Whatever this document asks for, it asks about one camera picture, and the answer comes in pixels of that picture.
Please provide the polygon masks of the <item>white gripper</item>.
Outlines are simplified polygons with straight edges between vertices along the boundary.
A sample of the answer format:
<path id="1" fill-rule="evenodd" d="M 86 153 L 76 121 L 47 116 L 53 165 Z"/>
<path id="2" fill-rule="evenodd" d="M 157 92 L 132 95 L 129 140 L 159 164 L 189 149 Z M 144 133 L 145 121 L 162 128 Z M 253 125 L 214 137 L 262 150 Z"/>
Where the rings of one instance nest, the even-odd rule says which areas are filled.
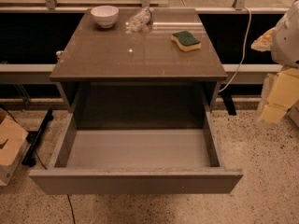
<path id="1" fill-rule="evenodd" d="M 263 82 L 258 121 L 278 124 L 299 101 L 299 0 L 278 21 L 251 44 L 260 52 L 270 51 L 272 60 L 284 66 L 280 72 L 268 74 Z"/>

